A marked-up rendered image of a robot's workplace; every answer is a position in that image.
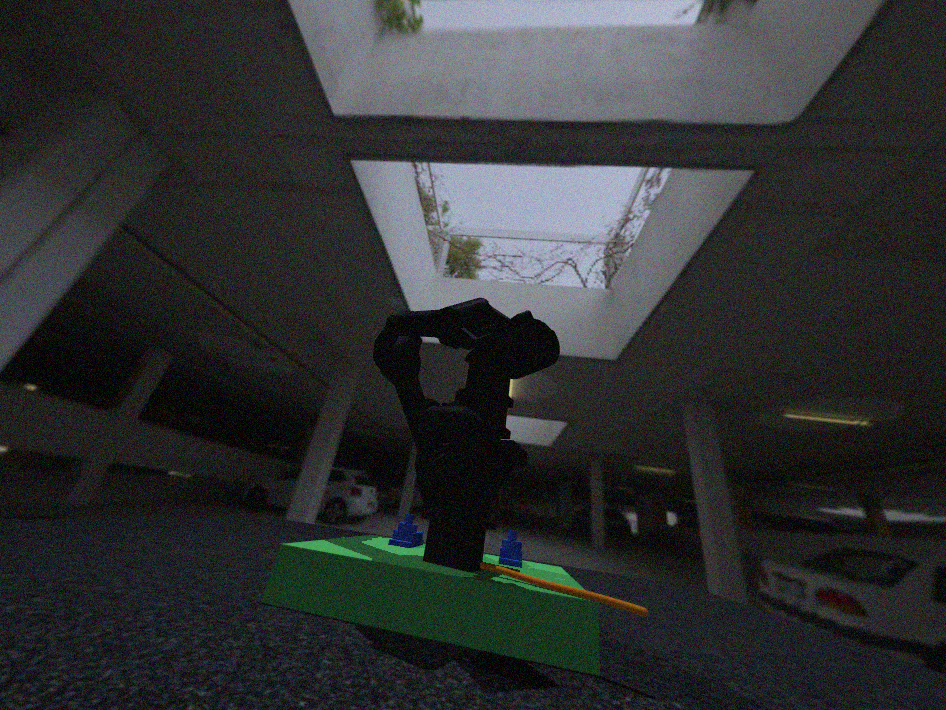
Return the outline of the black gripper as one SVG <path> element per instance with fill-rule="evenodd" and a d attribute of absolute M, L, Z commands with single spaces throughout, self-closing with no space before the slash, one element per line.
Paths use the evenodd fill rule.
<path fill-rule="evenodd" d="M 488 511 L 515 466 L 526 467 L 527 452 L 506 428 L 513 408 L 509 388 L 488 379 L 474 379 L 459 389 L 463 406 L 434 406 L 420 416 L 419 433 L 435 438 L 452 434 L 449 445 L 438 444 L 452 464 L 458 512 L 469 519 L 473 509 Z"/>

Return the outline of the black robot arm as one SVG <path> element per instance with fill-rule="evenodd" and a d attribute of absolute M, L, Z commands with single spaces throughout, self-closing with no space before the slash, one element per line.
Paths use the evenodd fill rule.
<path fill-rule="evenodd" d="M 401 337 L 399 337 L 401 336 Z M 417 455 L 417 483 L 425 506 L 430 510 L 455 485 L 452 464 L 438 444 L 448 443 L 452 434 L 429 438 L 418 431 L 421 414 L 441 406 L 425 399 L 418 376 L 421 366 L 421 337 L 435 337 L 443 345 L 470 350 L 467 381 L 488 379 L 510 386 L 519 379 L 555 364 L 560 345 L 554 330 L 534 319 L 529 310 L 511 319 L 492 307 L 485 298 L 476 298 L 440 310 L 404 311 L 386 320 L 375 339 L 373 359 L 382 375 L 395 385 Z"/>

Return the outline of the green flat platform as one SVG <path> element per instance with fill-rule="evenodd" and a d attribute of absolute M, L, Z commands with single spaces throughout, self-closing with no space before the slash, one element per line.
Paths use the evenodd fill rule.
<path fill-rule="evenodd" d="M 413 519 L 392 538 L 281 544 L 261 603 L 600 676 L 598 602 L 425 562 Z M 559 566 L 523 561 L 516 538 L 508 530 L 483 562 L 585 590 Z"/>

